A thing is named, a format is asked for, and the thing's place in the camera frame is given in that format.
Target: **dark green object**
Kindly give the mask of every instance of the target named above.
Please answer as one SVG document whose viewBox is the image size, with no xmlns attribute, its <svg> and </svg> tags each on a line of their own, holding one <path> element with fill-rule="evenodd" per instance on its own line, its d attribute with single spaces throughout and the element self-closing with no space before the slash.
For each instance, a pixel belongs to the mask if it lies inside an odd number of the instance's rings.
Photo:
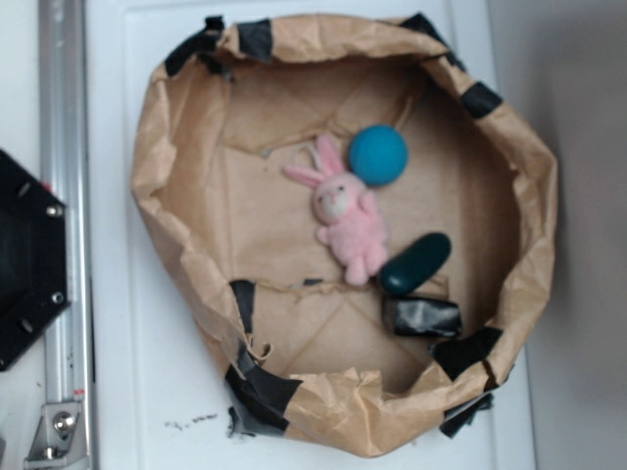
<svg viewBox="0 0 627 470">
<path fill-rule="evenodd" d="M 438 272 L 450 254 L 449 237 L 429 233 L 383 265 L 379 284 L 389 296 L 406 296 Z"/>
</svg>

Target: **bunny foot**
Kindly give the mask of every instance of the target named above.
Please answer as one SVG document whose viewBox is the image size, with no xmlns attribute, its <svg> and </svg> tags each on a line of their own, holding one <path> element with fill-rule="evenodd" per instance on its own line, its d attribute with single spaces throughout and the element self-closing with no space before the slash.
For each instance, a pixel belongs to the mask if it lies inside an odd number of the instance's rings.
<svg viewBox="0 0 627 470">
<path fill-rule="evenodd" d="M 362 257 L 353 258 L 346 266 L 344 280 L 352 286 L 362 286 L 368 282 L 368 273 L 365 269 L 365 263 Z"/>
</svg>

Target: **bunny face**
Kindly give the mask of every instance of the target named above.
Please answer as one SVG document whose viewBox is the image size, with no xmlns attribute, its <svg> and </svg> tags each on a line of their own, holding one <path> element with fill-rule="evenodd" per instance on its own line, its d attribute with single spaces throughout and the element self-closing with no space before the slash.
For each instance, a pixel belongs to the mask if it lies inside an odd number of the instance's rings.
<svg viewBox="0 0 627 470">
<path fill-rule="evenodd" d="M 351 173 L 340 173 L 323 181 L 315 189 L 313 209 L 321 222 L 331 225 L 352 210 L 365 185 Z"/>
</svg>

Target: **black hexagonal object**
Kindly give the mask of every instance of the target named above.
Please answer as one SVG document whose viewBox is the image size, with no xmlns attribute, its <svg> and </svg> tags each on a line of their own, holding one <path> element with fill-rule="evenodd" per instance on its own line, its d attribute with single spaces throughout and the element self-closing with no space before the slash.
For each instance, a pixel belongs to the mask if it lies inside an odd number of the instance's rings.
<svg viewBox="0 0 627 470">
<path fill-rule="evenodd" d="M 0 371 L 68 303 L 66 207 L 0 150 Z"/>
</svg>

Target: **stuffed bunny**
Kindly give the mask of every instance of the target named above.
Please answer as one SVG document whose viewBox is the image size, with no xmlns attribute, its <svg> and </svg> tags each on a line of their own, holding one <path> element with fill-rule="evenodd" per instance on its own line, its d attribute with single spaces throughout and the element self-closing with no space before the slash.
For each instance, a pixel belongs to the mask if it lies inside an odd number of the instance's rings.
<svg viewBox="0 0 627 470">
<path fill-rule="evenodd" d="M 289 164 L 283 172 L 315 189 L 313 210 L 324 224 L 317 229 L 316 238 L 346 266 L 346 282 L 363 285 L 388 259 L 387 224 L 374 193 L 345 169 L 327 135 L 318 136 L 316 150 L 317 169 Z"/>
</svg>

